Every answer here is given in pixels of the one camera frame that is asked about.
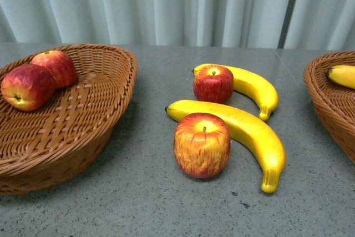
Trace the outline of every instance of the fake fruit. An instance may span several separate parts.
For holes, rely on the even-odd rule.
[[[231,149],[226,123],[209,113],[192,113],[177,125],[174,156],[187,175],[209,178],[225,167]]]
[[[233,94],[233,73],[219,65],[206,65],[195,74],[194,94],[200,101],[225,104]]]
[[[194,74],[210,63],[201,64],[194,68]],[[278,94],[275,87],[264,77],[245,69],[220,65],[229,69],[234,77],[234,90],[247,95],[259,107],[258,117],[266,121],[278,105]]]
[[[78,79],[72,59],[63,51],[39,53],[33,57],[31,63],[46,68],[52,74],[56,88],[72,85]]]
[[[1,82],[1,93],[13,107],[32,111],[53,95],[55,80],[44,67],[24,64],[10,71]]]
[[[355,89],[355,66],[335,65],[328,69],[327,75],[333,82]]]
[[[286,152],[276,133],[261,119],[228,105],[195,100],[174,102],[165,111],[177,122],[195,112],[210,113],[223,119],[231,138],[249,148],[259,162],[263,171],[261,189],[266,193],[276,191],[286,164]]]

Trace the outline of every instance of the basket weave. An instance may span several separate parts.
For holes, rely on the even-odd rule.
[[[98,44],[47,51],[53,49],[72,58],[78,82],[57,89],[33,112],[11,107],[0,93],[0,194],[41,190],[84,171],[106,145],[131,100],[137,62],[130,52]],[[0,82],[34,56],[1,68]]]
[[[303,79],[320,121],[355,163],[355,90],[327,77],[327,69],[339,64],[355,65],[355,51],[327,53],[315,58],[306,66]]]

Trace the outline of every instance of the red apple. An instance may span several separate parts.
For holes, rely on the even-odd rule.
[[[218,65],[207,65],[195,74],[194,93],[198,100],[225,104],[233,94],[233,73]]]
[[[39,53],[33,57],[31,63],[45,67],[52,74],[56,88],[72,85],[78,79],[71,57],[63,51],[52,50]]]
[[[53,95],[55,80],[44,67],[24,64],[10,71],[1,82],[1,93],[12,106],[23,111],[41,107]]]
[[[220,117],[191,113],[177,125],[174,156],[187,175],[209,178],[223,170],[230,156],[229,129]]]

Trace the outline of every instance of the gray countertop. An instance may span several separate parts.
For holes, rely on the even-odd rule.
[[[58,44],[0,43],[0,67]],[[355,165],[318,120],[303,70],[327,51],[122,46],[136,55],[133,98],[94,163],[55,187],[0,196],[0,236],[354,236]],[[262,171],[233,141],[211,180],[187,177],[173,155],[177,122],[164,108],[195,99],[193,67],[206,62],[256,72],[280,103],[267,121],[287,163],[278,189],[260,189]],[[258,114],[248,97],[229,104]]]

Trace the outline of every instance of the yellow banana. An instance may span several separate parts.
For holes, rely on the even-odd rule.
[[[194,74],[196,74],[199,69],[209,64],[211,63],[205,63],[195,67]],[[271,112],[273,112],[278,105],[278,94],[275,87],[268,80],[254,72],[226,65],[221,66],[232,71],[234,76],[234,90],[253,99],[260,109],[258,117],[263,121],[268,120]]]
[[[265,122],[235,107],[196,100],[179,100],[168,105],[165,111],[177,122],[195,112],[211,113],[223,119],[231,138],[246,146],[261,166],[261,189],[267,193],[276,191],[286,164],[286,152],[279,137]]]
[[[330,67],[328,78],[337,84],[355,89],[355,66],[336,65]]]

